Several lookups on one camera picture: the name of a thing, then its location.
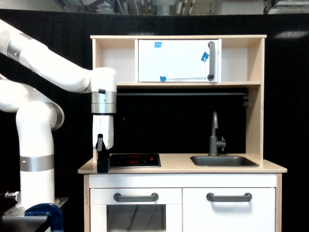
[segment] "blue tape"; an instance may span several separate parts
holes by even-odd
[[[155,42],[154,45],[155,45],[154,47],[161,47],[162,42]]]
[[[204,52],[201,61],[203,61],[205,63],[207,61],[208,57],[209,57],[209,54],[207,54],[207,52]]]
[[[160,76],[160,81],[165,82],[166,81],[166,76]]]

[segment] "gray handle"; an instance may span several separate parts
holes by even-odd
[[[216,62],[216,50],[215,50],[215,44],[213,41],[210,41],[208,43],[208,47],[210,50],[209,54],[209,75],[207,76],[207,79],[209,81],[212,81],[214,79],[214,73],[215,73],[215,62]]]
[[[120,193],[114,194],[114,200],[117,202],[155,202],[159,199],[157,193],[151,194],[151,196],[121,196]]]
[[[206,198],[211,202],[249,202],[252,199],[252,195],[247,192],[243,196],[215,196],[210,192],[206,195]]]

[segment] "gray faucet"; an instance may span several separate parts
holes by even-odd
[[[225,139],[223,139],[223,137],[222,140],[218,141],[218,137],[216,136],[216,129],[218,129],[218,115],[217,112],[213,112],[208,156],[219,156],[218,148],[222,148],[222,151],[224,151],[226,146]]]

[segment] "wooden shelf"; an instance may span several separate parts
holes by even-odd
[[[261,86],[260,81],[249,82],[144,82],[117,83],[119,89],[156,89],[156,88],[249,88]]]

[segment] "black cooktop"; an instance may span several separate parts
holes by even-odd
[[[159,168],[159,154],[112,154],[111,168]]]

